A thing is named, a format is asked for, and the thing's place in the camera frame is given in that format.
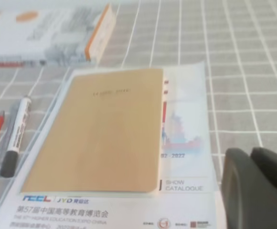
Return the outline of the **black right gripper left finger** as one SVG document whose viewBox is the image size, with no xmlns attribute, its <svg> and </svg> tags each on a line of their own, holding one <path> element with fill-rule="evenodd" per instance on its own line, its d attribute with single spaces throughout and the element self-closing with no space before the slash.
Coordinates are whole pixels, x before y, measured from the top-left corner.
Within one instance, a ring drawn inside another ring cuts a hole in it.
<svg viewBox="0 0 277 229">
<path fill-rule="evenodd" d="M 277 186 L 240 148 L 225 154 L 222 197 L 229 229 L 277 229 Z"/>
</svg>

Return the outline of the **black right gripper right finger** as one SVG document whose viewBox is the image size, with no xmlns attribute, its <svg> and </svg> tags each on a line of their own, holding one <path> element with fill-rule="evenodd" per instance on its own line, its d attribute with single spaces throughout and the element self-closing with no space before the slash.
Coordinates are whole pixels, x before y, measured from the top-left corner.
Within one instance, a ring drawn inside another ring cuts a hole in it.
<svg viewBox="0 0 277 229">
<path fill-rule="evenodd" d="M 252 150 L 251 158 L 265 175 L 265 177 L 277 186 L 277 153 L 262 147 Z"/>
</svg>

